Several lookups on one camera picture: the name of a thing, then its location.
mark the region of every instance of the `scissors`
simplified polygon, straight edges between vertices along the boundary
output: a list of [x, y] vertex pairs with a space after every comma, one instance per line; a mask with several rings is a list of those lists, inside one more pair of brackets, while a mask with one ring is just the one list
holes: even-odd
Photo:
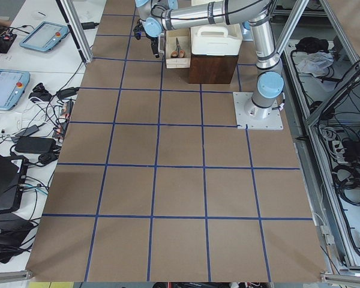
[[181, 49], [179, 40], [176, 38], [176, 49], [170, 54], [171, 58], [184, 58], [185, 51]]

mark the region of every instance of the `white plastic container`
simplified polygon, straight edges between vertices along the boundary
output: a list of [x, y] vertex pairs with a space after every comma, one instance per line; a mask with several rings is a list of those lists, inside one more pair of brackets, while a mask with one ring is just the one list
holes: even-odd
[[[192, 6], [210, 2], [192, 0]], [[192, 54], [211, 56], [235, 56], [239, 54], [242, 43], [240, 24], [205, 25], [191, 28]]]
[[[176, 49], [176, 38], [182, 50], [185, 52], [184, 58], [171, 58], [170, 54]], [[191, 36], [189, 29], [179, 29], [166, 31], [166, 67], [189, 68], [191, 65]]]

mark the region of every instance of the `container handle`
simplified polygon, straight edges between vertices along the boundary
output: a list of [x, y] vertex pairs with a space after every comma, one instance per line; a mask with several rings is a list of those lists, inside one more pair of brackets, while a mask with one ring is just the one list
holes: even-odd
[[197, 36], [202, 36], [204, 32], [208, 32], [208, 33], [218, 32], [218, 33], [222, 33], [224, 38], [228, 37], [228, 29], [222, 26], [202, 26], [199, 28], [197, 32]]

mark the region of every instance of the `grid square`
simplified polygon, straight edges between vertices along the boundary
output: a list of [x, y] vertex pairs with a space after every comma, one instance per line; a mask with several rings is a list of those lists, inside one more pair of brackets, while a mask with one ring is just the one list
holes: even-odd
[[313, 221], [263, 221], [263, 231], [273, 282], [320, 281], [326, 265]]
[[156, 124], [159, 98], [158, 91], [121, 91], [116, 121]]
[[156, 58], [152, 53], [150, 39], [144, 36], [142, 36], [140, 40], [134, 37], [131, 38], [127, 59], [161, 62], [161, 59]]
[[201, 124], [200, 93], [163, 92], [160, 122], [166, 124]]
[[257, 220], [208, 220], [208, 232], [214, 282], [268, 282]]
[[58, 165], [44, 213], [96, 214], [103, 175], [103, 166]]
[[71, 121], [113, 122], [118, 95], [118, 90], [81, 89]]
[[205, 164], [218, 167], [250, 167], [245, 132], [237, 128], [204, 128]]
[[89, 217], [43, 217], [26, 268], [40, 282], [84, 281], [94, 223]]
[[120, 88], [124, 61], [94, 59], [87, 65], [81, 87]]
[[238, 66], [241, 91], [254, 92], [257, 86], [257, 68], [256, 66]]
[[204, 216], [203, 170], [158, 168], [154, 215]]
[[202, 84], [202, 91], [234, 92], [239, 90], [237, 69], [235, 69], [230, 84]]
[[111, 130], [108, 124], [70, 123], [59, 162], [105, 163]]
[[[249, 138], [254, 167], [299, 167], [288, 126], [283, 131], [250, 130]], [[270, 139], [276, 145], [270, 145]]]
[[257, 55], [253, 42], [243, 41], [239, 51], [239, 64], [256, 65]]
[[89, 281], [146, 281], [149, 219], [100, 218]]
[[251, 170], [207, 169], [208, 215], [257, 217]]
[[203, 165], [201, 128], [162, 126], [160, 128], [158, 164], [170, 166]]
[[101, 214], [150, 215], [153, 181], [153, 168], [108, 167]]
[[312, 217], [299, 170], [256, 170], [255, 177], [263, 217]]
[[160, 89], [161, 65], [158, 62], [126, 62], [122, 87]]
[[97, 30], [97, 35], [129, 36], [133, 24], [133, 16], [103, 15]]
[[163, 71], [163, 89], [180, 91], [200, 91], [200, 84], [188, 83], [189, 69], [164, 69]]
[[235, 126], [235, 105], [231, 93], [203, 93], [205, 125]]
[[131, 0], [107, 0], [103, 14], [133, 15], [134, 8]]
[[113, 134], [109, 163], [153, 165], [156, 142], [156, 126], [118, 124]]
[[97, 36], [92, 51], [95, 57], [124, 59], [128, 41], [128, 37]]
[[154, 220], [151, 281], [187, 279], [206, 282], [206, 262], [204, 220]]

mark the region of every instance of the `white table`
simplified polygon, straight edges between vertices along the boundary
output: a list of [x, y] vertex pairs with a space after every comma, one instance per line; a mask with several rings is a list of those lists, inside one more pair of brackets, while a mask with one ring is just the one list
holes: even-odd
[[[29, 93], [32, 92], [32, 88], [36, 84], [43, 82], [47, 90], [49, 90], [51, 93], [55, 93], [56, 90], [58, 90], [62, 85], [64, 85], [72, 75], [73, 74], [70, 73], [31, 73], [31, 79], [29, 81], [29, 84], [25, 89], [24, 95], [20, 98], [18, 105], [15, 106], [14, 109], [6, 113], [22, 112], [26, 109], [27, 106], [29, 107], [30, 100], [28, 100], [28, 95]], [[68, 87], [79, 86], [82, 81], [82, 78], [83, 78], [83, 74], [75, 75], [72, 78], [72, 81], [70, 82]], [[3, 119], [2, 122], [3, 126], [8, 126], [10, 124], [11, 122], [6, 121], [5, 118]], [[39, 132], [37, 132], [32, 136], [45, 136], [51, 131], [51, 129], [52, 127], [46, 124], [40, 128]], [[9, 149], [12, 146], [12, 144], [13, 144], [12, 142], [3, 142], [2, 144], [0, 144], [0, 154], [3, 156], [8, 156]], [[38, 155], [35, 154], [22, 154], [22, 155], [26, 156], [31, 162], [37, 161]], [[56, 161], [47, 165], [46, 167], [33, 167], [33, 168], [29, 167], [27, 175], [47, 184], [55, 167], [56, 167]], [[32, 184], [36, 183], [33, 182], [32, 180], [27, 180], [27, 182], [30, 182]], [[33, 218], [41, 217], [46, 198], [47, 197], [45, 195], [38, 193], [37, 206]], [[34, 208], [34, 205], [35, 205], [35, 193], [33, 191], [26, 192], [23, 194], [20, 209], [16, 211], [15, 214], [24, 219], [29, 219], [32, 210]], [[35, 235], [35, 233], [36, 233], [36, 229], [32, 230], [25, 240]], [[0, 263], [0, 272], [14, 272], [14, 271], [24, 270], [28, 259], [29, 259], [29, 253], [27, 252], [24, 252], [16, 257], [12, 257], [7, 264]]]
[[[99, 22], [104, 10], [106, 0], [74, 1], [77, 14], [82, 22]], [[22, 9], [13, 20], [12, 27], [23, 25], [38, 26], [42, 21], [64, 25], [55, 0], [26, 0]], [[32, 28], [20, 28], [32, 31]], [[89, 45], [93, 45], [97, 29], [85, 30]], [[26, 37], [25, 33], [16, 31], [15, 39], [7, 54], [0, 55], [0, 68], [25, 70], [29, 72], [73, 73], [81, 62], [72, 35], [68, 35], [54, 49], [43, 53], [28, 50], [19, 46]]]

